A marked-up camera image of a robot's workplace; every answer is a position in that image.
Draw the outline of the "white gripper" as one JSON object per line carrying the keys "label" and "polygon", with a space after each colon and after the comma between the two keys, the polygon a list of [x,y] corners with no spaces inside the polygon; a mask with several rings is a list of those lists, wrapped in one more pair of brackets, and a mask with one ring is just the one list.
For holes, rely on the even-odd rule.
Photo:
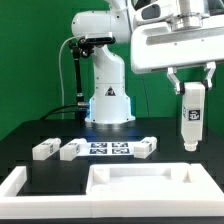
{"label": "white gripper", "polygon": [[212,88],[215,62],[224,61],[224,14],[203,20],[203,27],[171,31],[166,22],[147,24],[135,29],[131,37],[131,68],[136,74],[167,69],[167,78],[177,95],[185,94],[177,68],[206,64],[203,85]]}

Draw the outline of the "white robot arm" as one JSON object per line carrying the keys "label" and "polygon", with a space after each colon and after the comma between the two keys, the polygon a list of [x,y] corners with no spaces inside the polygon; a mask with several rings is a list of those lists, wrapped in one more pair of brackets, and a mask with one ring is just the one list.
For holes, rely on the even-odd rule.
{"label": "white robot arm", "polygon": [[128,43],[136,74],[200,65],[213,69],[224,61],[215,45],[224,38],[224,0],[105,0],[107,11],[75,15],[72,33],[79,54],[90,57],[94,94],[89,124],[120,125],[133,121],[125,93],[125,64],[109,51],[110,44]]}

